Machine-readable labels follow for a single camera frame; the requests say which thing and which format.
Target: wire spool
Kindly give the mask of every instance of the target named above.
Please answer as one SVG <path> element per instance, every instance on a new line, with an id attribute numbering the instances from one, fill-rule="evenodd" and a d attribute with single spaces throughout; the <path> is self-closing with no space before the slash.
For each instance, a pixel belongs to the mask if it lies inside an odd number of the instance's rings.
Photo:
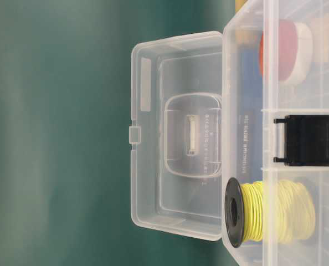
<path id="1" fill-rule="evenodd" d="M 245 241 L 263 239 L 263 182 L 240 185 L 231 178 L 225 194 L 225 221 L 229 240 L 238 248 Z M 312 197 L 299 182 L 280 180 L 277 187 L 276 230 L 279 243 L 309 239 L 316 226 Z"/>

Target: box latch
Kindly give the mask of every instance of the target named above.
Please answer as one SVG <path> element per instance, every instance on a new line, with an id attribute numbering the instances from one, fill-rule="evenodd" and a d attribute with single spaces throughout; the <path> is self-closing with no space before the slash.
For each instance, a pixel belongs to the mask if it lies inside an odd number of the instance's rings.
<path id="1" fill-rule="evenodd" d="M 329 115 L 288 115 L 274 123 L 285 124 L 285 157 L 274 157 L 274 162 L 329 166 Z"/>

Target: green backdrop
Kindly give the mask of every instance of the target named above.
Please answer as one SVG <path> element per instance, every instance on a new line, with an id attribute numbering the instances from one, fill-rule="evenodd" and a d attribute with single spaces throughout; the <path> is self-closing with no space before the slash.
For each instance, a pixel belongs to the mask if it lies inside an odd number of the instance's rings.
<path id="1" fill-rule="evenodd" d="M 130 54 L 234 0 L 0 0 L 0 265 L 235 265 L 130 218 Z"/>

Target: clear plastic box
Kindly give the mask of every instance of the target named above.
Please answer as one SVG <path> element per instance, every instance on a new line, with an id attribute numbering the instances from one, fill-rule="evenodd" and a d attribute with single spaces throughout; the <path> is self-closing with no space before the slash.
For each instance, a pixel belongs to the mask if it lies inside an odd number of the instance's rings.
<path id="1" fill-rule="evenodd" d="M 287 24 L 297 29 L 295 44 L 281 32 Z M 291 50 L 282 53 L 285 37 L 301 60 L 289 67 Z M 222 160 L 229 162 L 223 167 L 223 193 L 231 177 L 265 185 L 263 241 L 233 248 L 223 216 L 225 247 L 240 266 L 329 265 L 329 167 L 273 162 L 284 156 L 284 129 L 274 119 L 329 114 L 329 0 L 249 0 L 224 29 L 223 76 Z M 303 184 L 312 197 L 316 226 L 308 240 L 278 241 L 280 180 Z"/>
<path id="2" fill-rule="evenodd" d="M 222 34 L 141 43 L 131 64 L 132 220 L 220 239 Z"/>

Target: black spool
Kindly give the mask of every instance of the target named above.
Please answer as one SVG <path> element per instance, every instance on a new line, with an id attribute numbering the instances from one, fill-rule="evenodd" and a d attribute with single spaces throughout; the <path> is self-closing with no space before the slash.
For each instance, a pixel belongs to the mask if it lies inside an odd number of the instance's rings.
<path id="1" fill-rule="evenodd" d="M 243 241 L 244 205 L 241 186 L 231 177 L 225 192 L 225 222 L 231 245 L 238 248 Z"/>

